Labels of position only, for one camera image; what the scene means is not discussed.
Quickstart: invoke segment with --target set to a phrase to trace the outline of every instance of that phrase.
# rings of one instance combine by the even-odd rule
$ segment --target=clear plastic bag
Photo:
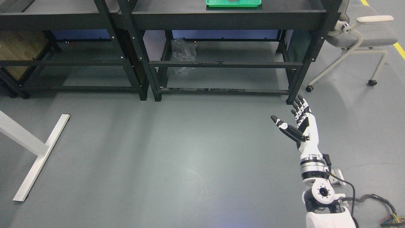
[[[195,61],[197,57],[196,43],[186,42],[183,39],[174,39],[172,44],[173,61]],[[195,67],[174,67],[176,75],[180,78],[187,75],[189,71],[193,71]]]

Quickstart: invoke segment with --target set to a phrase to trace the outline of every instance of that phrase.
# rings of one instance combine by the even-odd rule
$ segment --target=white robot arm
[[[301,176],[306,185],[303,202],[308,211],[307,228],[355,228],[356,225],[349,210],[341,205],[339,198],[344,194],[335,194],[328,180],[330,172],[329,155],[318,149],[319,137],[315,116],[307,101],[298,95],[291,112],[295,116],[297,128],[283,122],[275,116],[271,119],[281,132],[297,143],[301,152]],[[317,211],[329,209],[329,213]]]

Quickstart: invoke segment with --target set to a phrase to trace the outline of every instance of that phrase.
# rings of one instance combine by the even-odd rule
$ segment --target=wire bundle
[[[397,217],[396,214],[383,218],[380,222],[381,227],[404,227],[405,226],[405,216]]]

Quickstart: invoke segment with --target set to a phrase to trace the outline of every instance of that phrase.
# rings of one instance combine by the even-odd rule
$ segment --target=chair armrest
[[[381,15],[381,16],[368,16],[368,17],[358,17],[357,22],[360,23],[370,23],[370,22],[388,22],[392,21],[394,18],[390,15]]]

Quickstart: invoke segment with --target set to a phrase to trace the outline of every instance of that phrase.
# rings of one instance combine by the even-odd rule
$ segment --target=wooden panel
[[[48,40],[37,31],[0,31],[1,60],[32,60],[37,58]],[[19,80],[29,67],[5,67]]]

